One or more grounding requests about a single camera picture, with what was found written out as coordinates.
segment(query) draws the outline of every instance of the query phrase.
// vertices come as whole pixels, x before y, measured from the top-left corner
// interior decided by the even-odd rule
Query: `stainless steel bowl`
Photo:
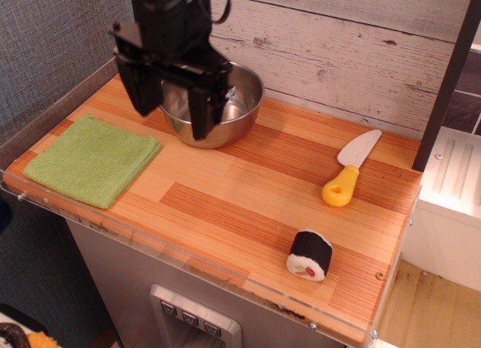
[[[160,107],[167,124],[184,143],[194,147],[217,148],[233,144],[243,138],[253,127],[264,98],[261,78],[249,68],[231,62],[229,83],[235,86],[234,100],[224,107],[222,122],[216,125],[204,140],[192,136],[187,89],[163,81],[164,104]]]

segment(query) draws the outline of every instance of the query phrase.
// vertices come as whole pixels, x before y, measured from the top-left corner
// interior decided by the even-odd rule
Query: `green towel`
[[[92,115],[72,124],[23,174],[63,195],[107,208],[161,144]]]

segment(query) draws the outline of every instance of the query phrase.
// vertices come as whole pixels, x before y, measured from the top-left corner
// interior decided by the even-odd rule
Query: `white wooden wall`
[[[232,0],[211,42],[267,97],[420,139],[469,1]]]

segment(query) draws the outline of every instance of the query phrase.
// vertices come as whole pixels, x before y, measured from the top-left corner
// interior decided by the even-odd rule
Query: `sushi roll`
[[[307,280],[324,280],[331,264],[332,245],[313,230],[300,230],[295,235],[287,257],[287,269]]]

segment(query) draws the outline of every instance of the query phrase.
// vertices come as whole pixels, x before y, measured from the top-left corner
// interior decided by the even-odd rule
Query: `toy knife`
[[[381,137],[380,130],[371,130],[351,140],[337,155],[337,160],[345,166],[339,175],[324,185],[322,198],[333,207],[343,207],[351,201],[359,167]]]

